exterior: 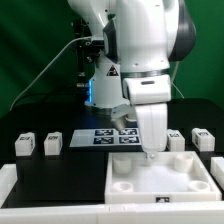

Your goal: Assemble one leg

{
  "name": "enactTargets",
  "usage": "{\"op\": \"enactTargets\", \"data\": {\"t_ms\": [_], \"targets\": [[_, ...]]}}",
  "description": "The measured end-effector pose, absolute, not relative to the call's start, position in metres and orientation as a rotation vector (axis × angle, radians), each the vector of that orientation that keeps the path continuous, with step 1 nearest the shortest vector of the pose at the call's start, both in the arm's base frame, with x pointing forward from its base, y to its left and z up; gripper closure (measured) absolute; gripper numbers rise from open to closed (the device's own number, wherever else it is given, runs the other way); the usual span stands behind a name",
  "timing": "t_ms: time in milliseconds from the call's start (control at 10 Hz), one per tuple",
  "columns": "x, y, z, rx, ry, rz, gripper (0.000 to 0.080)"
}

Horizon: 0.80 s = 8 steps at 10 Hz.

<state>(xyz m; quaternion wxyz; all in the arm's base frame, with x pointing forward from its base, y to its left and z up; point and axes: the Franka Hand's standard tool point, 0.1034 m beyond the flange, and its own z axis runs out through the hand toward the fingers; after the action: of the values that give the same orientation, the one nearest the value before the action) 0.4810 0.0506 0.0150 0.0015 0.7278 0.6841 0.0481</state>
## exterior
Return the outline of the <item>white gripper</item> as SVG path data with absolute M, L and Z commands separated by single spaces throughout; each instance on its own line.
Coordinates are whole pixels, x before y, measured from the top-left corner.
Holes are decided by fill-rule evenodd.
M 111 110 L 111 122 L 117 131 L 135 122 L 136 117 L 142 150 L 147 160 L 154 160 L 155 152 L 164 151 L 167 144 L 167 104 L 137 105 L 135 111 L 132 106 L 122 104 Z

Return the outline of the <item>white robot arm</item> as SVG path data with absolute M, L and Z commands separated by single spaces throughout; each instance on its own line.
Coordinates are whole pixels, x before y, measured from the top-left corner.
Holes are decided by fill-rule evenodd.
M 170 63 L 183 60 L 196 31 L 185 0 L 67 0 L 90 29 L 96 59 L 88 108 L 108 111 L 116 129 L 136 121 L 147 156 L 167 144 Z

